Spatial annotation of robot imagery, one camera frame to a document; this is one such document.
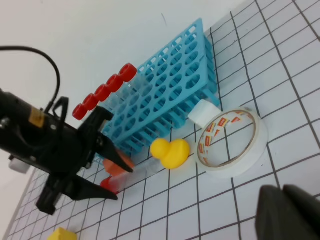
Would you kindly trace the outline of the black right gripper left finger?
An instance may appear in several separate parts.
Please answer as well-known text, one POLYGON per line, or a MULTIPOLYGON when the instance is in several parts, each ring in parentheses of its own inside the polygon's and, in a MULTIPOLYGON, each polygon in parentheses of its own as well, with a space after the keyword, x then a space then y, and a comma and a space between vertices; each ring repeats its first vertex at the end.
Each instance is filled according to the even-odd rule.
POLYGON ((255 229, 259 240, 296 240, 300 214, 277 187, 264 185, 259 192, 255 229))

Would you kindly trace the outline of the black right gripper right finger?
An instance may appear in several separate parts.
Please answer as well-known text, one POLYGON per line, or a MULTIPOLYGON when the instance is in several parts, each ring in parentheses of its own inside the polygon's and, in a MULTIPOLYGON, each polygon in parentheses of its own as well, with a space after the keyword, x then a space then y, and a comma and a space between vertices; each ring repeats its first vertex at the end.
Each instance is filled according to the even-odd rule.
POLYGON ((299 214, 307 222, 320 239, 320 201, 301 188, 287 184, 283 186, 283 192, 294 204, 299 214))

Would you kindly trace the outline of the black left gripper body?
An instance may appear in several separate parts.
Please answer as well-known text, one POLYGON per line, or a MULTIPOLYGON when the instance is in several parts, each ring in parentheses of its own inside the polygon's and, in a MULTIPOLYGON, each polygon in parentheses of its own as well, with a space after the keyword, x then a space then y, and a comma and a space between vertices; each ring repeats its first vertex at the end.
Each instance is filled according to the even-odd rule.
POLYGON ((53 215, 61 195, 81 168, 89 167, 96 154, 102 124, 113 114, 98 106, 78 128, 65 122, 69 100, 61 97, 56 107, 60 117, 40 112, 40 123, 30 117, 38 109, 15 95, 0 93, 0 148, 16 158, 49 174, 36 207, 53 215))

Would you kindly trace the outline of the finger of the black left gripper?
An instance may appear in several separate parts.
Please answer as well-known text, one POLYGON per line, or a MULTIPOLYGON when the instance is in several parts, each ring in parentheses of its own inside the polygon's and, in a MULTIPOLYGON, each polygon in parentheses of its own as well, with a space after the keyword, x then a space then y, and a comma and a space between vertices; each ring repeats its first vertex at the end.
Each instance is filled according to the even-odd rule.
POLYGON ((66 185, 65 195, 74 201, 82 201, 87 199, 118 200, 118 197, 115 193, 78 175, 74 176, 66 185))
POLYGON ((108 159, 124 169, 127 173, 132 173, 133 168, 129 167, 120 157, 118 150, 110 138, 99 133, 96 141, 96 153, 104 159, 108 159))

